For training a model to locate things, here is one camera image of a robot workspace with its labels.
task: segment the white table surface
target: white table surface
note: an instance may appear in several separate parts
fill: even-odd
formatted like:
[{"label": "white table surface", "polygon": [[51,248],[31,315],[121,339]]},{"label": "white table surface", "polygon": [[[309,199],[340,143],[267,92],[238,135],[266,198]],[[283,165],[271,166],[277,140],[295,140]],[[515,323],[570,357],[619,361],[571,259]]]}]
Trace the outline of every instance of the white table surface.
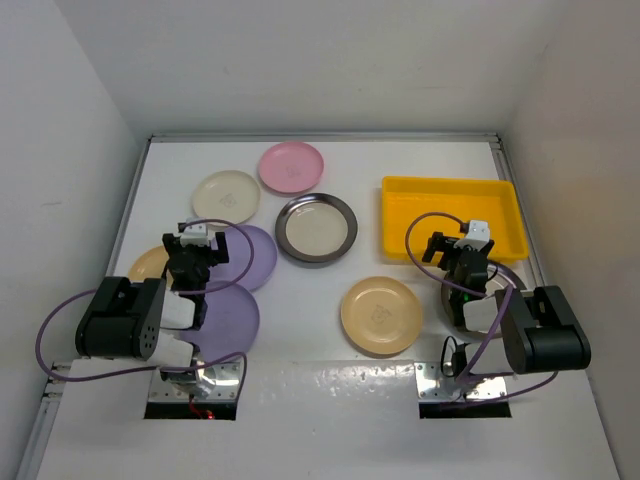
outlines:
[{"label": "white table surface", "polygon": [[[261,327],[235,422],[143,420],[148,374],[68,384],[40,479],[86,478],[618,478],[583,372],[562,373],[512,402],[511,419],[419,420],[412,360],[438,360],[444,336],[439,286],[381,254],[379,198],[387,175],[498,178],[482,142],[316,142],[325,173],[313,191],[340,197],[359,233],[338,263],[307,269],[280,255],[255,292]],[[115,274],[160,245],[192,215],[190,195],[225,169],[257,175],[273,143],[153,143]],[[273,232],[288,201],[263,189],[248,222]],[[526,265],[515,270],[530,284]],[[418,295],[424,328],[393,360],[368,359],[340,328],[344,293],[358,280],[389,275]],[[79,360],[73,375],[115,369]],[[510,391],[540,381],[509,380]]]}]

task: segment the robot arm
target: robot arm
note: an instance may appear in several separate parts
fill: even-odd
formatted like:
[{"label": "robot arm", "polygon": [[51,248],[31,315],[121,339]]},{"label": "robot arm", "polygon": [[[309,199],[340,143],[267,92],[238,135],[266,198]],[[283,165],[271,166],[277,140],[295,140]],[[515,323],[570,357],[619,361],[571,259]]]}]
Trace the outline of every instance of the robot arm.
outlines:
[{"label": "robot arm", "polygon": [[100,284],[76,331],[80,355],[134,358],[151,365],[189,367],[194,346],[161,328],[200,328],[207,311],[204,295],[181,292],[204,290],[209,268],[229,262],[223,232],[216,232],[217,249],[211,249],[206,225],[178,225],[178,235],[162,241],[169,254],[163,277],[173,277],[171,291],[165,278],[131,283],[125,277],[106,277]]},{"label": "robot arm", "polygon": [[[422,258],[433,259],[443,252],[438,267],[456,284],[484,293],[488,281],[488,254],[493,247],[486,222],[471,220],[462,239],[435,232]],[[495,312],[504,301],[506,290],[495,293]],[[479,300],[453,290],[448,299],[454,321],[465,323],[465,314],[481,311],[492,299]],[[532,292],[515,290],[501,321],[504,353],[511,369],[518,374],[581,370],[589,366],[589,341],[560,287],[538,287]],[[453,376],[467,365],[467,345],[456,348],[452,357]]]}]

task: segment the plate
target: plate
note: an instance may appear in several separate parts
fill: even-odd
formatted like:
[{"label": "plate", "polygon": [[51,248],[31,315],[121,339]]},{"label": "plate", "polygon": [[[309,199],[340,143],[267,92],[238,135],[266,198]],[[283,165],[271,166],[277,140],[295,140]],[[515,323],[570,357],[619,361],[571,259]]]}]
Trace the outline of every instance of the plate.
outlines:
[{"label": "plate", "polygon": [[[255,290],[264,285],[271,277],[278,260],[276,243],[267,232],[253,225],[243,225],[244,230],[253,242],[255,255],[253,265],[247,274],[240,279],[238,285],[247,290]],[[236,278],[247,267],[251,251],[247,239],[235,228],[227,228],[224,233],[229,250],[229,263],[215,266],[211,269],[211,281],[230,281]]]},{"label": "plate", "polygon": [[302,142],[285,142],[264,152],[258,165],[260,178],[280,193],[301,193],[318,184],[324,170],[320,152]]},{"label": "plate", "polygon": [[200,330],[181,331],[180,338],[197,345],[205,361],[248,352],[260,326],[260,310],[251,292],[236,284],[207,293],[205,301],[207,314]]},{"label": "plate", "polygon": [[416,341],[422,329],[420,301],[390,277],[356,283],[342,300],[342,326],[351,341],[375,355],[395,355]]},{"label": "plate", "polygon": [[292,257],[308,263],[336,260],[353,245],[358,221],[333,195],[310,193],[287,203],[276,219],[276,241]]},{"label": "plate", "polygon": [[258,210],[260,187],[254,178],[238,170],[208,176],[195,189],[191,205],[201,218],[220,218],[242,223]]},{"label": "plate", "polygon": [[[160,278],[169,255],[164,247],[155,247],[143,253],[129,269],[129,280],[143,282],[147,278]],[[167,286],[170,285],[167,273]]]}]

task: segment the black cable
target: black cable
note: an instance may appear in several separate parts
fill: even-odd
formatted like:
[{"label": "black cable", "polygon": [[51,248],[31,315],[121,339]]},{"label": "black cable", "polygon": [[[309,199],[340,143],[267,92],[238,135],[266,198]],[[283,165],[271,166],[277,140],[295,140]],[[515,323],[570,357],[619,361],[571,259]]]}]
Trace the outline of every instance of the black cable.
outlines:
[{"label": "black cable", "polygon": [[456,339],[454,337],[452,337],[451,335],[449,335],[445,341],[444,341],[444,345],[442,345],[442,353],[440,354],[440,373],[442,373],[443,377],[446,378],[453,378],[455,375],[451,374],[451,375],[447,375],[446,373],[444,373],[444,356],[447,353],[447,346],[449,345],[449,339],[453,340],[453,345],[454,345],[454,350],[453,352],[455,353],[458,350],[458,342],[456,341]]},{"label": "black cable", "polygon": [[494,265],[493,267],[495,268],[495,270],[493,271],[491,276],[487,279],[487,283],[489,283],[491,280],[493,280],[494,278],[496,278],[498,276],[498,266]]}]

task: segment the gray metal rim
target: gray metal rim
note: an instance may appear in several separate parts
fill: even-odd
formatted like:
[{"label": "gray metal rim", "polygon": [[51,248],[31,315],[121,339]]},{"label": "gray metal rim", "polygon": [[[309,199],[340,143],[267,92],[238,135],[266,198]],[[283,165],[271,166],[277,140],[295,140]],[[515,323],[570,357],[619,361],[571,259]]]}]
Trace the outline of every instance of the gray metal rim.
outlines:
[{"label": "gray metal rim", "polygon": [[[336,210],[338,210],[346,220],[347,237],[345,238],[342,245],[340,245],[340,248],[338,248],[337,250],[326,255],[307,255],[306,253],[300,252],[299,250],[295,249],[289,242],[289,239],[287,238],[287,222],[289,221],[291,214],[297,208],[308,203],[325,203],[327,205],[331,205]],[[278,242],[278,245],[280,245],[280,248],[282,248],[282,250],[291,255],[293,258],[307,263],[326,263],[337,260],[342,255],[347,253],[347,251],[353,245],[353,242],[355,242],[357,235],[358,220],[356,219],[353,210],[351,210],[351,207],[349,207],[349,205],[340,200],[338,197],[334,197],[333,195],[329,195],[327,193],[308,193],[306,195],[294,198],[289,203],[287,203],[282,210],[280,210],[278,218],[276,219],[276,241]]]}]

